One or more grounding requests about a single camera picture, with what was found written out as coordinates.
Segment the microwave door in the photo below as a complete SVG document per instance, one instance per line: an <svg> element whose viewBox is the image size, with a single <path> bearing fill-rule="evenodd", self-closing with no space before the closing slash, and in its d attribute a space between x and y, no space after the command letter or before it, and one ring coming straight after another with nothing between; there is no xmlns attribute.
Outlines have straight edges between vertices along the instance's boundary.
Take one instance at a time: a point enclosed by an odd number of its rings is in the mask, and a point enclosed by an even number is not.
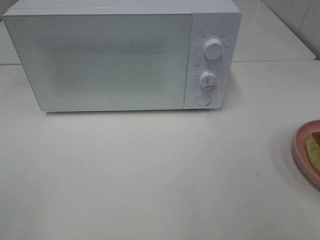
<svg viewBox="0 0 320 240"><path fill-rule="evenodd" d="M191 14L5 18L44 111L183 109Z"/></svg>

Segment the microwave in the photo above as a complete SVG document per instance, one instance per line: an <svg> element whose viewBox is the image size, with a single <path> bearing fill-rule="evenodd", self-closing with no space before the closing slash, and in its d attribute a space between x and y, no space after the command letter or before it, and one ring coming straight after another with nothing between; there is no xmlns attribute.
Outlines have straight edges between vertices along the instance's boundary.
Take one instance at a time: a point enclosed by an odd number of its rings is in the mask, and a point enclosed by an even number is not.
<svg viewBox="0 0 320 240"><path fill-rule="evenodd" d="M19 0L4 23L40 109L217 109L241 13L232 0Z"/></svg>

